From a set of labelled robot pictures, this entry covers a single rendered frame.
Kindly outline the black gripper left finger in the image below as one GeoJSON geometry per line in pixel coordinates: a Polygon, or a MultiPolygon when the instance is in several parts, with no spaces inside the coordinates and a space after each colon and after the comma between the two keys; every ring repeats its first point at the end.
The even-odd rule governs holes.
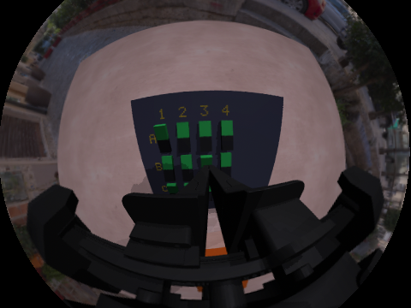
{"type": "Polygon", "coordinates": [[[210,172],[209,165],[205,165],[175,195],[130,192],[123,196],[122,204],[134,223],[191,226],[196,246],[200,247],[201,256],[205,257],[209,196],[210,172]]]}

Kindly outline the dark blue switch panel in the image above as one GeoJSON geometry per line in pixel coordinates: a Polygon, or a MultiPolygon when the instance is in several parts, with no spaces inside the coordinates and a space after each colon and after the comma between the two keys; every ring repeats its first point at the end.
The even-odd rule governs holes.
{"type": "Polygon", "coordinates": [[[268,186],[283,97],[256,92],[162,93],[131,100],[134,131],[153,194],[175,195],[213,165],[250,188],[268,186]]]}

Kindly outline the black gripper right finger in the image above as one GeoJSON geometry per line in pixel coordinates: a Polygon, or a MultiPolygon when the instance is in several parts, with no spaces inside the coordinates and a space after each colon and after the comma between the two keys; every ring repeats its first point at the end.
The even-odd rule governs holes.
{"type": "Polygon", "coordinates": [[[302,191],[305,189],[302,181],[250,188],[234,181],[213,165],[209,165],[209,172],[212,199],[216,206],[227,254],[237,253],[237,244],[240,243],[251,211],[292,198],[301,199],[302,191]]]}

